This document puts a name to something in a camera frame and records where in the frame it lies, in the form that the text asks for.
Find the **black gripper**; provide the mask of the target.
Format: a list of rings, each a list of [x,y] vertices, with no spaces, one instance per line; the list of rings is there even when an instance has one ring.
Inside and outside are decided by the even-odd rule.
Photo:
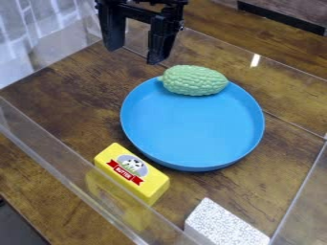
[[[113,52],[125,43],[125,18],[151,22],[147,63],[155,65],[171,53],[176,34],[184,28],[184,7],[189,0],[95,0],[100,12],[104,46]]]

